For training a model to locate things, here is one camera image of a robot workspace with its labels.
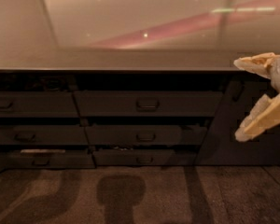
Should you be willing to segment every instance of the robotic arm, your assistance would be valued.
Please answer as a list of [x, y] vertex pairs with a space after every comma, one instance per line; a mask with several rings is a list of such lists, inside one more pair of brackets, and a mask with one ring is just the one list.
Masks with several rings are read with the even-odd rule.
[[264, 53], [236, 60], [234, 65], [241, 70], [258, 74], [271, 80], [279, 94], [270, 98], [264, 94], [254, 105], [235, 133], [236, 140], [245, 142], [280, 124], [280, 55]]

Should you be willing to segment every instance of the dark drawer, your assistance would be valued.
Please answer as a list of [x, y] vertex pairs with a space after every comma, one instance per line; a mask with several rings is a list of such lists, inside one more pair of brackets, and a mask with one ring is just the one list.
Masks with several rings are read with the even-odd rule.
[[0, 149], [0, 168], [94, 168], [94, 163], [86, 149]]
[[0, 92], [0, 117], [75, 118], [77, 110], [71, 93]]
[[95, 164], [100, 166], [185, 166], [192, 165], [194, 152], [173, 150], [99, 150], [93, 152]]
[[64, 126], [0, 126], [0, 145], [87, 145], [84, 129]]
[[217, 91], [77, 91], [81, 116], [213, 117]]
[[200, 145], [206, 128], [177, 125], [94, 125], [86, 128], [91, 145]]

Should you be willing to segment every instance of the floor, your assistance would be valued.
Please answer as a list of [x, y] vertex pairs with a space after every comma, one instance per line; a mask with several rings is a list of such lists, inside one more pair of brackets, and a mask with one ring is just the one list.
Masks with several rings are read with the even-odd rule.
[[280, 224], [280, 167], [9, 170], [3, 223]]

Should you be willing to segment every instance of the drawer handle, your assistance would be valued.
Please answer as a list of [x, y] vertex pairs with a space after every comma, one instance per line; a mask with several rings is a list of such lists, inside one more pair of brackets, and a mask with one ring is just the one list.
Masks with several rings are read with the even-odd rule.
[[44, 159], [35, 159], [32, 161], [33, 166], [38, 166], [38, 167], [44, 167], [49, 165], [49, 159], [44, 158]]
[[156, 134], [154, 133], [138, 133], [136, 136], [139, 142], [152, 142], [156, 139]]
[[8, 100], [0, 100], [0, 109], [9, 109], [12, 107], [12, 102]]
[[20, 142], [35, 142], [35, 133], [22, 132], [17, 133], [14, 139]]
[[147, 161], [142, 161], [139, 158], [136, 159], [138, 163], [142, 163], [142, 164], [148, 164], [148, 163], [152, 163], [153, 162], [153, 158], [151, 157], [150, 160]]
[[138, 111], [156, 111], [160, 102], [158, 99], [141, 99], [137, 100], [136, 106]]

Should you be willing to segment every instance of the white countertop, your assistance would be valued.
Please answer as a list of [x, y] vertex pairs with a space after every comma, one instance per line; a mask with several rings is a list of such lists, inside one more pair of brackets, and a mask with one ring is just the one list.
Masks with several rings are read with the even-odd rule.
[[262, 52], [280, 53], [280, 0], [0, 0], [0, 70], [237, 71]]

